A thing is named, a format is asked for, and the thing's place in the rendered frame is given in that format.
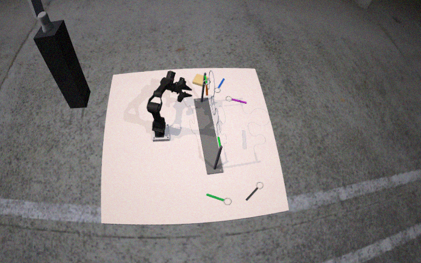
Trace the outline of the tan rectangular block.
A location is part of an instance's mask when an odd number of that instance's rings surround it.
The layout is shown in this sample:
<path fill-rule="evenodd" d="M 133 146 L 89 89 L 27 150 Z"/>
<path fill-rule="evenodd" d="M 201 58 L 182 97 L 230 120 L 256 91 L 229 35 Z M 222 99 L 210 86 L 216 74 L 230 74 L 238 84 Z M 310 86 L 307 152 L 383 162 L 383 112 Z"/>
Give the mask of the tan rectangular block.
<path fill-rule="evenodd" d="M 203 85 L 203 75 L 197 74 L 192 83 L 202 87 L 202 85 Z"/>

